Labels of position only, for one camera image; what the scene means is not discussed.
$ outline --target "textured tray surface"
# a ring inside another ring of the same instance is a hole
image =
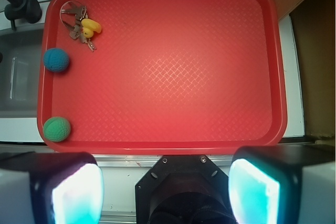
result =
[[[72,146],[230,145],[270,130],[269,55],[256,0],[77,1],[102,26],[92,38],[97,50],[57,21],[55,47],[69,53],[70,67],[48,83],[48,116],[70,121]]]

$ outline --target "tray rim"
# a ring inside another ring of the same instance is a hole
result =
[[[164,142],[113,142],[114,147],[107,149],[106,147],[98,147],[93,146],[95,141],[87,142],[90,143],[92,146],[90,150],[88,150],[88,145],[85,147],[76,146],[76,144],[80,142],[73,142],[74,146],[62,146],[61,143],[55,143],[49,140],[44,139],[43,135],[43,123],[46,121],[44,118],[44,113],[46,108],[43,106],[44,103],[52,98],[52,91],[50,94],[50,86],[48,86],[48,82],[46,82],[45,77],[48,75],[47,70],[43,65],[43,55],[45,51],[53,46],[53,40],[50,38],[49,33],[51,32],[51,23],[53,20],[53,9],[56,8],[57,5],[62,5],[68,0],[52,0],[49,4],[47,14],[46,14],[46,21],[45,21],[45,30],[43,35],[43,43],[42,43],[42,50],[41,50],[41,65],[40,65],[40,79],[39,79],[39,88],[38,88],[38,109],[37,109],[37,125],[39,134],[44,142],[52,149],[58,152],[78,152],[78,151],[89,151],[93,154],[126,154],[126,155],[181,155],[181,154],[233,154],[239,147],[243,145],[255,145],[256,142],[260,142],[263,139],[264,145],[275,145],[277,144],[281,138],[283,137],[286,126],[287,126],[287,104],[286,104],[286,94],[285,94],[285,78],[284,78],[284,70],[282,65],[282,54],[280,48],[280,36],[279,36],[279,28],[278,28],[278,19],[276,14],[276,6],[273,0],[257,0],[260,5],[262,6],[263,15],[268,14],[270,21],[267,25],[265,25],[265,34],[268,36],[266,39],[268,41],[272,41],[272,45],[266,43],[267,51],[275,52],[277,57],[273,57],[271,59],[273,62],[270,63],[269,67],[272,66],[272,74],[270,74],[270,83],[273,84],[271,79],[276,78],[276,84],[278,86],[278,95],[274,96],[271,94],[271,107],[272,109],[277,109],[278,116],[277,118],[272,117],[272,125],[277,124],[276,132],[269,134],[269,131],[262,137],[259,138],[257,141],[234,141],[235,144],[231,146],[219,146],[219,143],[222,141],[208,141],[208,142],[197,142],[197,147],[195,147],[194,142],[169,142],[170,146],[173,145],[175,147],[167,147],[167,148],[151,148],[148,145],[153,146],[155,143],[160,143],[162,146]]]

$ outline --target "sink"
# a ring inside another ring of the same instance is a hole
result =
[[[0,118],[35,118],[44,24],[0,31]]]

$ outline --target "blue ball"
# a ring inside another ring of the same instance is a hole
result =
[[[62,72],[69,66],[68,54],[60,48],[50,48],[43,56],[44,66],[52,72]]]

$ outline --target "screw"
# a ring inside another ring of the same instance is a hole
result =
[[[201,162],[202,162],[202,163],[205,163],[205,162],[206,162],[206,157],[205,157],[205,156],[201,157]]]

